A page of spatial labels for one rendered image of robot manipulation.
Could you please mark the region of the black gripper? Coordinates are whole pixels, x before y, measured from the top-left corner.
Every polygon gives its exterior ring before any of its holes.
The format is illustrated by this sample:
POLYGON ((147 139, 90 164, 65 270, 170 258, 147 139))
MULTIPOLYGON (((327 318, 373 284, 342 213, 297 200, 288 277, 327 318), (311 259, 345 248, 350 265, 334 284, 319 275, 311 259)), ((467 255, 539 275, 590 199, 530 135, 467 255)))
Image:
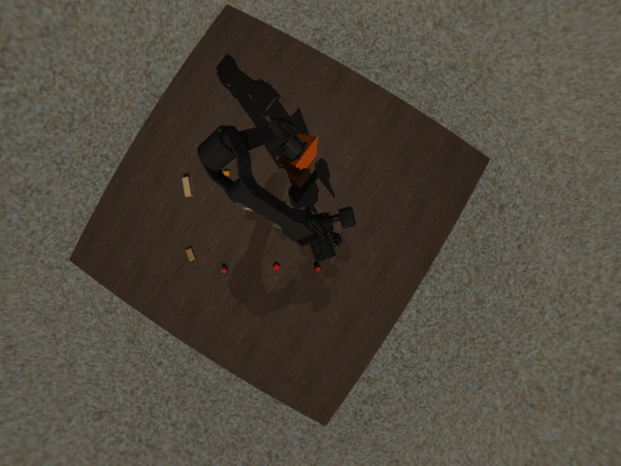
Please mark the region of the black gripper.
POLYGON ((332 215, 332 216, 330 216, 330 213, 321 213, 318 215, 321 215, 325 218, 326 227, 324 229, 324 232, 328 232, 329 228, 333 227, 333 222, 336 222, 336 221, 341 221, 341 225, 343 229, 348 228, 348 227, 353 227, 356 225, 353 208, 351 207, 339 209, 339 213, 336 215, 332 215), (334 218, 334 217, 337 217, 337 218, 334 218))

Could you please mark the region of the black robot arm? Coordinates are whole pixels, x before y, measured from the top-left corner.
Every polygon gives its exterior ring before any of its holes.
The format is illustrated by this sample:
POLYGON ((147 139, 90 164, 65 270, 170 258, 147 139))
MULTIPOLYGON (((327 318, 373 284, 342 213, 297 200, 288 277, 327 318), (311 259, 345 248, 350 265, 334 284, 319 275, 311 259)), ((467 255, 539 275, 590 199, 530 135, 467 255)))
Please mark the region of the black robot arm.
POLYGON ((292 209, 258 185, 252 176, 249 150, 265 145, 279 148, 286 160, 299 159, 307 142, 295 134, 292 120, 277 116, 270 123, 238 131, 235 126, 221 125, 197 148, 202 165, 212 181, 224 188, 232 202, 242 203, 257 214, 281 227, 282 233, 301 247, 310 245, 316 262, 336 256, 341 244, 339 233, 326 227, 325 218, 313 215, 311 208, 292 209), (237 157, 238 179, 232 181, 221 169, 237 157))

